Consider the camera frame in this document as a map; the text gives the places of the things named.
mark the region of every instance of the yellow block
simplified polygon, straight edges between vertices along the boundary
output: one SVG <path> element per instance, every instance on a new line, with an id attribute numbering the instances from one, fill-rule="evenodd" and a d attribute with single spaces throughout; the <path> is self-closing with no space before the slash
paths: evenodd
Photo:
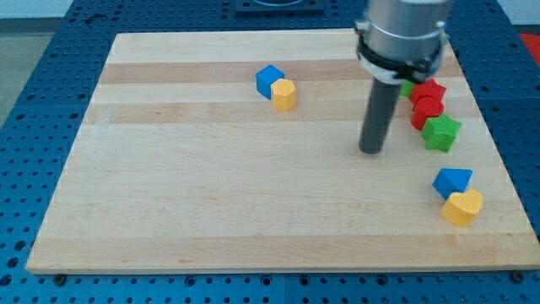
<path id="1" fill-rule="evenodd" d="M 482 203 L 482 194 L 470 189 L 465 193 L 452 193 L 440 212 L 452 224 L 467 227 L 480 212 Z"/>
<path id="2" fill-rule="evenodd" d="M 272 105 L 276 110 L 289 111 L 296 106 L 296 86 L 289 79 L 278 79 L 271 86 Z"/>

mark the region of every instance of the metal cylinder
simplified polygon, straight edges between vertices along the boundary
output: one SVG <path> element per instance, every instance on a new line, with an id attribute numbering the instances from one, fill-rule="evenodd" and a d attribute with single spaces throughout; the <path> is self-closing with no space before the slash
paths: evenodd
<path id="1" fill-rule="evenodd" d="M 370 0 L 365 13 L 367 47 L 386 59 L 408 62 L 440 47 L 451 0 Z"/>
<path id="2" fill-rule="evenodd" d="M 358 143 L 362 152 L 371 155 L 381 152 L 401 88 L 401 84 L 385 84 L 378 79 L 373 79 L 370 100 Z"/>

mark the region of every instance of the red star block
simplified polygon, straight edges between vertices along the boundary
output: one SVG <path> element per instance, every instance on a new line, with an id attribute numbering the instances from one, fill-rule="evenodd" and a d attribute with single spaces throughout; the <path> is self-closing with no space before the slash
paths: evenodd
<path id="1" fill-rule="evenodd" d="M 414 107 L 414 114 L 411 117 L 413 126 L 422 131 L 425 121 L 430 117 L 438 117 L 445 110 L 442 102 L 433 97 L 425 96 L 420 98 Z"/>
<path id="2" fill-rule="evenodd" d="M 446 88 L 430 79 L 423 84 L 415 84 L 409 99 L 413 103 L 413 109 L 422 97 L 432 97 L 435 101 L 442 102 Z"/>

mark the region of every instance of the gray cylinder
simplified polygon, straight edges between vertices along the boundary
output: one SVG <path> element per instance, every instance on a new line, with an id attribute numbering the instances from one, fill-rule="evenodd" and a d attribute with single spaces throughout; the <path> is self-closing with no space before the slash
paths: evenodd
<path id="1" fill-rule="evenodd" d="M 370 0 L 364 42 L 377 55 L 417 61 L 440 47 L 451 0 Z"/>

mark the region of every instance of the wood grain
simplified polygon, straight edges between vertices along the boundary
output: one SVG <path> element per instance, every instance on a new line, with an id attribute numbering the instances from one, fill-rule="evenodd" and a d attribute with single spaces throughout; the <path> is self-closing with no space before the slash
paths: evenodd
<path id="1" fill-rule="evenodd" d="M 436 75 L 448 88 L 446 113 L 463 123 L 451 152 L 424 149 L 401 98 L 383 153 L 372 156 L 357 147 L 371 80 L 354 43 L 351 30 L 119 35 L 27 269 L 540 266 L 537 239 L 451 49 Z M 292 111 L 275 111 L 255 89 L 254 73 L 270 62 L 297 84 Z M 468 228 L 440 215 L 444 201 L 431 182 L 441 167 L 474 170 L 484 207 Z"/>

